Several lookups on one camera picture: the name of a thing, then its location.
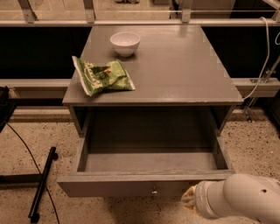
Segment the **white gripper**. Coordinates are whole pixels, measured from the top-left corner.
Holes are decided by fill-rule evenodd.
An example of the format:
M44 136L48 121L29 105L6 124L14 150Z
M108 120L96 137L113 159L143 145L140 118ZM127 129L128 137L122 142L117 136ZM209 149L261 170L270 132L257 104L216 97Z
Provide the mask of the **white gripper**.
M223 192L223 181L201 181L182 195L181 202L189 210L197 211L206 219L218 219L230 215L231 208Z

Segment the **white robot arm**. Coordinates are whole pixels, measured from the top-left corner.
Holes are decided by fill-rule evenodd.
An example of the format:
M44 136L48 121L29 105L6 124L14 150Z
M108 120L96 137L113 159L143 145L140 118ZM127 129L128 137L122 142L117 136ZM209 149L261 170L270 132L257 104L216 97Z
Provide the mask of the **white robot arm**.
M280 224L280 182L237 173L221 181L201 181L181 198L184 206L208 220L244 216L261 224Z

